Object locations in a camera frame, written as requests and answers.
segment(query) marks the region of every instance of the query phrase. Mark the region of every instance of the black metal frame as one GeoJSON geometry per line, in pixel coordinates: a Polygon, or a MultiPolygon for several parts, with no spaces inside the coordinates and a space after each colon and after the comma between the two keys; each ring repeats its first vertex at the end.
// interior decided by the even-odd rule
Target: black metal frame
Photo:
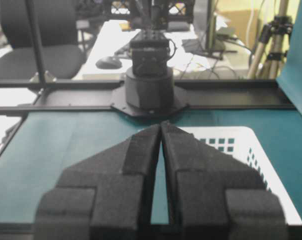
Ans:
{"type": "Polygon", "coordinates": [[[33,0],[25,0],[27,19],[30,26],[31,41],[34,50],[34,57],[36,68],[38,72],[38,78],[40,83],[44,86],[46,84],[46,71],[43,58],[42,40],[40,35],[40,28],[38,18],[36,14],[36,7],[33,0]]]}
{"type": "MultiPolygon", "coordinates": [[[[0,115],[23,116],[31,112],[96,112],[112,111],[114,102],[107,99],[112,91],[124,84],[121,80],[87,80],[73,81],[58,79],[54,82],[46,82],[45,87],[41,83],[33,83],[29,80],[2,80],[0,88],[28,88],[40,90],[42,104],[35,101],[30,106],[0,107],[0,115]],[[70,101],[66,105],[44,104],[50,91],[68,91],[80,94],[86,90],[95,91],[101,95],[108,91],[108,95],[100,102],[87,102],[87,105],[77,105],[77,99],[72,94],[67,96],[70,101]]],[[[175,85],[183,88],[188,94],[188,105],[191,109],[295,109],[285,94],[279,89],[275,80],[176,80],[175,85]]]]}
{"type": "MultiPolygon", "coordinates": [[[[221,228],[219,230],[220,233],[225,233],[225,236],[228,236],[227,233],[229,232],[229,229],[227,227],[221,228]]],[[[216,229],[212,229],[212,232],[207,232],[207,236],[214,236],[215,233],[216,233],[216,229]]],[[[33,233],[32,224],[0,224],[0,239],[32,240],[33,234],[34,233],[33,233]]],[[[177,226],[155,224],[155,225],[140,226],[137,239],[138,240],[178,240],[181,239],[181,235],[182,233],[177,226]]],[[[302,240],[302,226],[288,226],[287,240],[302,240]]]]}

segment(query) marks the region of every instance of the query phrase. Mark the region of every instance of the desk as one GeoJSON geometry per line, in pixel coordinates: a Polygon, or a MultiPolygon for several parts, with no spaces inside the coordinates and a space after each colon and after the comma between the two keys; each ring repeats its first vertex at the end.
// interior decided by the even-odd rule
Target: desk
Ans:
{"type": "MultiPolygon", "coordinates": [[[[110,20],[104,23],[99,36],[94,44],[94,47],[91,50],[91,53],[87,59],[87,62],[80,70],[76,79],[83,80],[118,80],[121,77],[121,74],[125,73],[129,67],[132,66],[131,60],[122,60],[123,67],[117,70],[101,70],[96,67],[96,62],[107,56],[113,56],[115,51],[120,49],[125,44],[129,43],[130,40],[139,32],[138,30],[130,32],[122,32],[119,24],[124,21],[120,20],[110,20]]],[[[226,27],[226,24],[222,21],[221,18],[218,18],[217,26],[226,27]]],[[[185,39],[196,39],[194,31],[191,28],[189,32],[173,32],[166,33],[167,38],[172,39],[178,50],[173,59],[168,62],[169,67],[177,69],[175,71],[174,77],[180,79],[182,72],[186,69],[188,63],[190,63],[193,55],[191,53],[185,53],[182,48],[182,40],[185,39]]],[[[237,78],[235,74],[228,68],[235,70],[236,74],[239,77],[247,75],[249,66],[249,55],[250,52],[242,47],[225,43],[226,49],[229,51],[237,51],[237,53],[225,53],[224,59],[218,61],[217,69],[215,72],[219,75],[221,79],[235,79],[237,78]]],[[[198,79],[206,78],[210,75],[210,72],[203,72],[205,69],[212,68],[216,60],[212,58],[206,58],[201,56],[195,56],[192,60],[192,64],[188,67],[187,73],[184,75],[184,79],[198,79]]]]}

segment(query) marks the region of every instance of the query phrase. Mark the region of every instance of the metal pole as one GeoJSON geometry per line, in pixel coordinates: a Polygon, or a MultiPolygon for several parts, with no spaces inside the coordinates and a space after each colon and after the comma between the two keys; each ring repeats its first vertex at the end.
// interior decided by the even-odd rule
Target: metal pole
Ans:
{"type": "Polygon", "coordinates": [[[39,81],[42,85],[46,84],[45,65],[43,58],[43,48],[41,41],[40,28],[36,14],[34,0],[25,0],[26,13],[30,26],[31,40],[33,44],[35,63],[37,67],[39,81]]]}
{"type": "Polygon", "coordinates": [[[83,53],[85,56],[85,60],[87,60],[87,48],[86,48],[86,42],[85,42],[85,33],[84,31],[81,29],[81,38],[82,38],[82,47],[83,47],[83,53]]]}
{"type": "Polygon", "coordinates": [[[247,74],[248,79],[256,78],[258,67],[259,67],[259,64],[261,62],[261,59],[262,59],[262,56],[263,56],[263,53],[265,52],[265,50],[266,50],[266,44],[259,42],[259,44],[257,45],[256,51],[255,51],[256,52],[255,57],[253,59],[253,62],[251,64],[251,67],[247,74]]]}
{"type": "MultiPolygon", "coordinates": [[[[280,7],[279,7],[279,17],[285,17],[288,13],[288,6],[289,6],[289,0],[281,0],[280,7]]],[[[281,53],[283,49],[283,41],[284,41],[283,35],[276,35],[274,37],[274,53],[281,53]]],[[[271,67],[270,67],[270,73],[269,78],[275,79],[278,76],[279,71],[279,61],[272,60],[271,67]]]]}

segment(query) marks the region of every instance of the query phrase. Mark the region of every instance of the cable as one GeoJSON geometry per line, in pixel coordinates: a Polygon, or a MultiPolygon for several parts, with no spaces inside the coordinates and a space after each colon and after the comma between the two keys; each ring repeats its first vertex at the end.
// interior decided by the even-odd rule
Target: cable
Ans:
{"type": "Polygon", "coordinates": [[[254,3],[254,0],[251,0],[251,14],[250,14],[249,22],[246,27],[246,34],[245,34],[245,41],[246,41],[246,45],[248,47],[250,46],[250,29],[251,29],[251,25],[252,25],[254,17],[255,17],[255,3],[254,3]]]}
{"type": "Polygon", "coordinates": [[[229,69],[234,74],[234,77],[236,79],[239,78],[237,72],[234,69],[232,69],[231,67],[229,67],[229,66],[224,66],[224,65],[223,66],[216,66],[215,69],[229,69]]]}
{"type": "MultiPolygon", "coordinates": [[[[217,9],[218,3],[219,3],[219,0],[216,0],[215,5],[214,5],[214,8],[213,8],[213,10],[212,10],[212,12],[211,12],[210,20],[209,20],[209,22],[207,23],[207,25],[206,25],[206,27],[205,27],[205,31],[203,32],[203,35],[202,35],[202,37],[201,37],[201,40],[199,41],[199,39],[198,39],[198,42],[197,42],[197,43],[193,43],[193,44],[190,44],[190,45],[187,45],[187,46],[186,46],[186,44],[192,40],[192,39],[189,39],[189,40],[187,40],[185,43],[182,44],[182,47],[190,47],[190,46],[198,45],[198,46],[197,46],[197,50],[196,50],[195,52],[197,52],[200,48],[202,48],[202,47],[201,47],[201,42],[203,41],[203,39],[205,38],[205,36],[206,36],[206,34],[207,34],[208,30],[209,30],[209,27],[210,27],[210,24],[211,24],[211,22],[212,22],[212,19],[214,18],[214,13],[215,13],[215,11],[216,11],[216,9],[217,9]]],[[[186,72],[187,72],[187,70],[188,70],[190,64],[192,63],[194,57],[195,57],[195,54],[193,53],[192,58],[191,58],[191,60],[189,61],[189,63],[186,65],[186,68],[185,68],[185,70],[183,71],[183,74],[181,75],[180,80],[185,76],[185,74],[186,74],[186,72]]]]}
{"type": "Polygon", "coordinates": [[[169,56],[169,58],[167,59],[167,61],[169,61],[170,59],[172,59],[172,58],[176,55],[176,52],[177,52],[177,50],[178,50],[175,41],[173,41],[172,39],[169,39],[169,41],[173,43],[174,51],[173,51],[173,54],[172,54],[171,56],[169,56]]]}
{"type": "Polygon", "coordinates": [[[244,48],[244,49],[250,51],[250,53],[252,52],[251,49],[248,48],[247,46],[242,45],[242,44],[239,44],[239,43],[237,43],[237,42],[235,42],[235,41],[229,41],[229,40],[223,39],[223,38],[218,38],[218,39],[219,39],[220,41],[223,41],[223,42],[226,42],[226,43],[229,43],[229,44],[233,44],[233,45],[237,45],[237,46],[239,46],[239,47],[241,47],[241,48],[244,48]]]}
{"type": "MultiPolygon", "coordinates": [[[[263,1],[261,2],[260,9],[259,9],[259,12],[258,12],[258,14],[257,14],[257,18],[258,18],[258,19],[260,18],[260,14],[261,14],[261,11],[262,11],[262,8],[263,8],[265,2],[266,2],[266,0],[263,0],[263,1]]],[[[259,21],[258,21],[258,23],[256,24],[256,32],[257,32],[257,33],[260,32],[260,30],[259,30],[259,21]]],[[[259,36],[257,35],[257,36],[256,36],[256,39],[255,39],[255,42],[254,42],[254,45],[253,45],[253,48],[252,48],[252,50],[251,50],[250,57],[249,57],[249,63],[248,63],[248,64],[249,64],[249,68],[251,67],[252,58],[253,58],[254,54],[256,53],[256,50],[257,50],[257,47],[258,47],[258,42],[259,42],[259,36]]]]}
{"type": "Polygon", "coordinates": [[[211,79],[212,74],[213,74],[214,76],[216,76],[216,78],[217,78],[218,80],[221,79],[220,76],[219,76],[219,74],[217,74],[217,73],[216,73],[214,70],[212,70],[211,68],[208,68],[208,69],[206,69],[206,70],[200,72],[200,74],[197,76],[196,79],[197,79],[197,80],[200,79],[201,75],[202,75],[203,73],[205,73],[206,71],[208,71],[208,70],[210,71],[210,76],[208,77],[208,80],[211,79]]]}
{"type": "Polygon", "coordinates": [[[217,73],[215,72],[215,69],[216,69],[216,66],[217,66],[217,64],[218,64],[218,61],[219,61],[219,59],[217,59],[217,60],[215,61],[215,63],[213,64],[213,67],[211,68],[211,72],[210,72],[210,75],[209,75],[208,79],[211,79],[212,74],[217,75],[217,76],[218,76],[218,79],[220,79],[219,74],[217,74],[217,73]]]}
{"type": "Polygon", "coordinates": [[[185,76],[185,74],[186,74],[186,72],[187,72],[187,70],[188,70],[188,68],[189,68],[189,66],[190,66],[190,64],[192,63],[192,61],[193,61],[194,58],[195,58],[195,55],[193,54],[193,55],[192,55],[192,58],[191,58],[190,61],[189,61],[189,63],[186,65],[186,68],[185,68],[185,70],[183,71],[183,73],[182,73],[182,75],[181,75],[181,77],[180,77],[180,80],[182,80],[183,77],[185,76]]]}

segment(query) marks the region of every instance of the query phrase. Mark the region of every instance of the white desk surface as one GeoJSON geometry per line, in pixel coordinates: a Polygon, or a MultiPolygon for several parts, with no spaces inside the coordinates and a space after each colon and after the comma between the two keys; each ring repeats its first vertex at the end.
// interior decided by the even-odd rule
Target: white desk surface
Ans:
{"type": "MultiPolygon", "coordinates": [[[[0,58],[11,50],[10,47],[1,48],[0,58]]],[[[31,104],[35,99],[36,95],[26,88],[0,88],[0,107],[31,104]]],[[[0,143],[5,136],[5,131],[20,119],[20,117],[0,116],[0,143]]]]}
{"type": "MultiPolygon", "coordinates": [[[[132,66],[132,61],[121,59],[123,67],[117,70],[102,70],[96,67],[96,62],[108,56],[113,56],[115,51],[129,43],[130,40],[139,32],[139,30],[123,32],[120,28],[120,23],[125,23],[123,20],[110,20],[104,23],[99,36],[91,50],[91,53],[78,75],[74,78],[77,80],[117,80],[120,75],[125,73],[132,66]]],[[[221,18],[218,18],[217,26],[226,27],[226,24],[221,18]]],[[[175,56],[168,62],[169,67],[173,67],[174,78],[180,79],[187,65],[190,63],[193,54],[186,53],[182,47],[182,40],[196,39],[197,36],[193,29],[189,32],[173,32],[166,33],[165,36],[172,39],[178,50],[175,56]]],[[[250,52],[243,47],[236,46],[231,43],[225,43],[226,49],[229,51],[237,51],[237,53],[225,53],[224,59],[218,61],[214,70],[221,79],[237,78],[229,68],[232,68],[239,77],[244,77],[248,72],[248,61],[250,52]]],[[[214,66],[216,60],[195,55],[191,64],[187,68],[184,79],[204,79],[210,75],[210,71],[204,72],[214,66]]]]}

